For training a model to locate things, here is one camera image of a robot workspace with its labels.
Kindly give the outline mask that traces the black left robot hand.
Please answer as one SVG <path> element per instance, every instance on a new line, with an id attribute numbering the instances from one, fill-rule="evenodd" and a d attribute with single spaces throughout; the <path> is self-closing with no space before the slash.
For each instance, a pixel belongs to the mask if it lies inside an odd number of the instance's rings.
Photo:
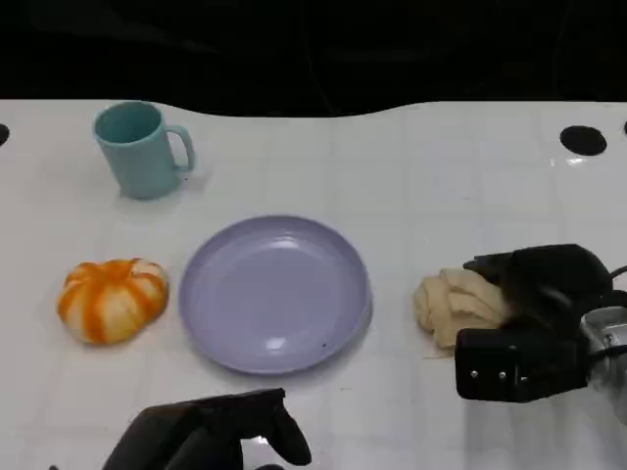
<path id="1" fill-rule="evenodd" d="M 312 463 L 308 442 L 281 388 L 192 399 L 143 409 L 106 469 L 242 469 L 241 442 L 261 437 L 287 463 Z"/>

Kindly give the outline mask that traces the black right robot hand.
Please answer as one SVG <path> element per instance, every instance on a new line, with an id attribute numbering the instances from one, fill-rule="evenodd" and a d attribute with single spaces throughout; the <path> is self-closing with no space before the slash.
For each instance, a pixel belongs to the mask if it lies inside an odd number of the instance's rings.
<path id="1" fill-rule="evenodd" d="M 502 325 L 504 330 L 575 336 L 585 309 L 613 292 L 612 276 L 605 265 L 576 244 L 477 256 L 463 268 L 501 290 L 511 310 L 511 317 Z"/>

